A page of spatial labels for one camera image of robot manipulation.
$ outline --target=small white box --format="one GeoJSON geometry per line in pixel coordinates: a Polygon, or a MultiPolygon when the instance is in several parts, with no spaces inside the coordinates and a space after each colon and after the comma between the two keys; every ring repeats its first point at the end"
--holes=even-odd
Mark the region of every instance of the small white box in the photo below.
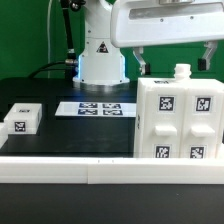
{"type": "Polygon", "coordinates": [[[15,103],[4,122],[8,134],[36,134],[42,117],[42,105],[34,103],[15,103]]]}
{"type": "Polygon", "coordinates": [[[8,139],[8,132],[6,124],[0,123],[0,149],[8,139]]]}

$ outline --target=black table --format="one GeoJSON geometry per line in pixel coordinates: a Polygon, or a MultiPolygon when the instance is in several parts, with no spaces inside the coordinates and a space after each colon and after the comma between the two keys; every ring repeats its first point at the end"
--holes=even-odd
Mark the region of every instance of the black table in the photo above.
{"type": "Polygon", "coordinates": [[[134,118],[55,117],[61,101],[135,103],[136,83],[128,90],[97,93],[57,79],[2,80],[0,121],[14,103],[41,103],[43,117],[37,135],[10,135],[0,155],[132,157],[134,118]]]}
{"type": "MultiPolygon", "coordinates": [[[[0,81],[0,121],[14,103],[42,103],[35,136],[9,136],[0,156],[132,157],[133,118],[56,118],[60,101],[135,103],[129,90],[101,94],[63,80],[0,81]]],[[[0,184],[1,224],[220,224],[223,185],[0,184]]]]}

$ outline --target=green wall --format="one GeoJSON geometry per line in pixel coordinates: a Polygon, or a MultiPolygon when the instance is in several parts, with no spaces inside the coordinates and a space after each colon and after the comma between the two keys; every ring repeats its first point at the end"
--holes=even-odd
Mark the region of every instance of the green wall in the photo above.
{"type": "MultiPolygon", "coordinates": [[[[0,1],[0,79],[26,77],[47,63],[48,0],[0,1]]],[[[70,12],[73,39],[77,53],[84,48],[84,13],[70,12]]],[[[58,0],[54,0],[51,15],[52,61],[66,58],[63,17],[58,0]]],[[[224,41],[212,60],[210,71],[199,72],[197,59],[205,52],[203,43],[169,45],[145,48],[144,58],[150,62],[152,76],[171,77],[176,63],[190,63],[193,77],[224,80],[224,41]]],[[[132,49],[122,49],[126,57],[126,75],[136,80],[140,75],[132,49]]],[[[55,77],[63,77],[59,72],[55,77]]]]}

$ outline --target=large white box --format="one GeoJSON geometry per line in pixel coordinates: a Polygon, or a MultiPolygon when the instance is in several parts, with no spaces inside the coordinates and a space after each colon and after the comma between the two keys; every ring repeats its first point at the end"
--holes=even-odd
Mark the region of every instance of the large white box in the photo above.
{"type": "Polygon", "coordinates": [[[34,103],[15,103],[4,122],[8,134],[36,134],[42,117],[42,105],[34,103]]]}
{"type": "Polygon", "coordinates": [[[6,124],[0,123],[0,149],[8,139],[8,132],[6,124]]]}
{"type": "Polygon", "coordinates": [[[190,79],[186,66],[177,65],[174,79],[139,78],[134,157],[216,158],[224,129],[224,85],[190,79]]]}

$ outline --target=white ledge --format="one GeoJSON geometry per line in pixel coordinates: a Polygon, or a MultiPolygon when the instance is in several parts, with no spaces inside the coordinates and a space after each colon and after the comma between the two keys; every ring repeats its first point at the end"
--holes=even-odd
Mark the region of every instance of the white ledge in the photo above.
{"type": "Polygon", "coordinates": [[[0,157],[0,183],[224,184],[224,160],[0,157]]]}

